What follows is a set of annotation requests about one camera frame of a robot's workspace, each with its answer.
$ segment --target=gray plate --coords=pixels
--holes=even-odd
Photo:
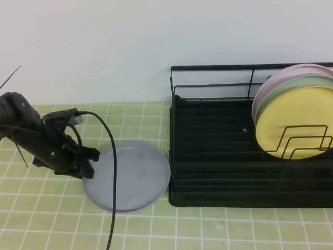
[[[153,204],[168,187],[170,165],[164,154],[141,141],[116,143],[117,200],[116,212],[131,213]],[[112,146],[100,152],[92,179],[83,178],[88,198],[98,207],[112,211],[113,152]]]

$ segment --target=plate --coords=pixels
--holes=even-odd
[[[304,74],[321,74],[333,77],[333,71],[317,64],[297,64],[281,70],[278,74],[271,76],[257,92],[252,105],[252,117],[255,120],[258,107],[265,96],[275,87],[288,81],[290,78],[299,77]]]
[[[289,91],[294,88],[298,87],[305,87],[305,86],[311,86],[311,85],[322,85],[326,87],[333,88],[333,78],[332,77],[326,77],[323,75],[313,75],[308,74],[301,77],[295,77],[291,80],[282,83],[281,85],[274,88],[272,91],[270,91],[265,98],[260,103],[257,113],[255,114],[255,123],[257,123],[262,111],[265,109],[265,107],[276,97],[278,97],[280,94],[282,94],[285,91]]]
[[[327,125],[326,135],[333,135],[333,89],[325,86],[308,86],[290,90],[275,98],[262,112],[257,127],[256,137],[265,151],[278,148],[280,138],[286,126]],[[323,136],[325,127],[289,128],[276,152],[268,152],[282,157],[288,139],[292,136]],[[284,159],[289,159],[296,148],[318,148],[322,138],[291,139]],[[322,147],[328,147],[330,138],[325,138]],[[318,149],[296,151],[292,159],[303,159],[323,153]]]
[[[117,213],[139,211],[153,204],[168,187],[170,165],[165,155],[141,141],[116,143],[117,150]],[[98,207],[112,211],[113,152],[108,146],[100,152],[92,179],[83,178],[88,198]]]

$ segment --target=dish rack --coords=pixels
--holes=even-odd
[[[333,67],[333,62],[316,63]],[[307,159],[282,159],[263,151],[255,137],[251,88],[257,70],[283,69],[294,64],[172,66],[170,108],[169,201],[174,206],[200,207],[333,207],[333,150]],[[175,85],[175,71],[250,70],[248,83]],[[182,98],[180,88],[248,88],[247,96]],[[306,138],[329,138],[323,134]],[[297,148],[294,150],[313,150]]]

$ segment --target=yellow plate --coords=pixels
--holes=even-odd
[[[265,151],[276,150],[287,126],[327,125],[326,136],[333,136],[332,107],[333,89],[329,87],[318,85],[301,87],[281,94],[267,105],[258,120],[255,132],[259,145]],[[268,153],[282,157],[288,139],[292,136],[323,136],[325,129],[325,127],[288,128],[279,149]],[[322,139],[322,137],[291,139],[283,158],[289,159],[296,148],[319,148]],[[330,140],[329,137],[324,138],[322,147],[328,147]],[[308,158],[323,152],[318,149],[297,150],[292,159]]]

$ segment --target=green plate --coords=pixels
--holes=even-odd
[[[264,109],[267,107],[267,105],[274,100],[279,95],[283,94],[286,91],[292,90],[294,88],[300,88],[310,85],[321,85],[333,88],[333,78],[323,76],[320,74],[308,74],[303,75],[301,77],[295,77],[292,78],[289,81],[286,81],[285,83],[279,85],[278,87],[274,88],[272,91],[270,91],[266,97],[262,100],[261,104],[258,107],[258,111],[255,115],[255,124],[257,125],[258,120],[264,111]]]

